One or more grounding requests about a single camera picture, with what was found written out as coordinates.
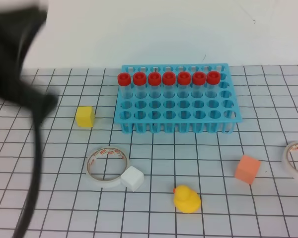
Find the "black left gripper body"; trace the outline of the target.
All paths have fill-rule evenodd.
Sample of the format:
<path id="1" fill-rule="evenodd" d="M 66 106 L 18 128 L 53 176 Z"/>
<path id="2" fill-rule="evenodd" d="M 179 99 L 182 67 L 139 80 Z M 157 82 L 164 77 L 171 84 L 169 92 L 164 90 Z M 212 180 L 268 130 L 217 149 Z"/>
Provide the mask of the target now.
<path id="1" fill-rule="evenodd" d="M 37 119 L 44 119 L 56 107 L 58 97 L 35 89 L 21 72 L 46 18 L 47 10 L 39 6 L 0 10 L 0 98 L 29 109 Z"/>

